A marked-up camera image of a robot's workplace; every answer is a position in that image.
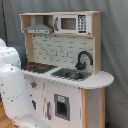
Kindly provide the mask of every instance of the knob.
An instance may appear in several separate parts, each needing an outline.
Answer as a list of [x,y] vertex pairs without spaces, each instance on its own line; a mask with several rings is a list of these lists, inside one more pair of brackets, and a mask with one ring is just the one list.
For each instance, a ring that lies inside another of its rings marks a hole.
[[32,86],[32,88],[36,88],[36,86],[37,86],[36,82],[33,81],[33,82],[31,83],[31,86]]

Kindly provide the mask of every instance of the wooden countertop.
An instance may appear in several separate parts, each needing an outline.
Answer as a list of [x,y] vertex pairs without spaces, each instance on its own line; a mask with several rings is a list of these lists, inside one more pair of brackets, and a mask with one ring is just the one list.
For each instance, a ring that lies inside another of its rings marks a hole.
[[58,77],[53,77],[51,74],[63,67],[57,67],[49,72],[46,72],[44,74],[38,74],[38,73],[33,73],[30,71],[24,71],[24,74],[28,74],[31,76],[36,76],[39,78],[43,78],[45,80],[51,80],[51,81],[56,81],[56,82],[61,82],[63,84],[68,84],[73,87],[78,87],[78,88],[83,88],[83,89],[96,89],[96,88],[103,88],[106,86],[109,86],[113,83],[114,77],[104,71],[99,72],[96,75],[91,75],[87,79],[83,81],[73,81],[73,80],[67,80],[63,78],[58,78]]
[[23,13],[19,15],[77,15],[77,14],[94,14],[101,13],[101,11],[80,11],[80,12],[48,12],[48,13]]

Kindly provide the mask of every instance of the faucet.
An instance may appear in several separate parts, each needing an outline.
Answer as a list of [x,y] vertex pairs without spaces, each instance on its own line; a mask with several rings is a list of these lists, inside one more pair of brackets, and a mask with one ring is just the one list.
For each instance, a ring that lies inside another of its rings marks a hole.
[[80,58],[81,58],[81,56],[82,56],[83,54],[86,54],[86,55],[89,57],[89,59],[90,59],[90,65],[93,65],[92,56],[91,56],[88,52],[82,51],[82,52],[80,52],[79,55],[78,55],[78,63],[76,64],[77,70],[84,70],[84,69],[85,69],[85,64],[82,64],[82,63],[80,62]]

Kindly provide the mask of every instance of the range hood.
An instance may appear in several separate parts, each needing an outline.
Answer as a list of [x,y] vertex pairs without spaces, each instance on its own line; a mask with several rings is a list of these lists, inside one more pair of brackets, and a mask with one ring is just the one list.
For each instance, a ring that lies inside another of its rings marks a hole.
[[25,33],[52,34],[52,29],[43,24],[43,16],[35,16],[35,24],[26,28]]

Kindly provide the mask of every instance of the burner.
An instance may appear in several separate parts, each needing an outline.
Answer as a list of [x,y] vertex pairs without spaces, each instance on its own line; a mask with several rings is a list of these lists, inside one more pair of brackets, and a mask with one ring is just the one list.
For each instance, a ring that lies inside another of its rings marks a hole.
[[46,72],[48,72],[51,69],[54,69],[56,67],[57,66],[48,65],[48,64],[29,62],[27,67],[24,68],[24,70],[32,71],[32,72],[37,72],[37,73],[46,73]]

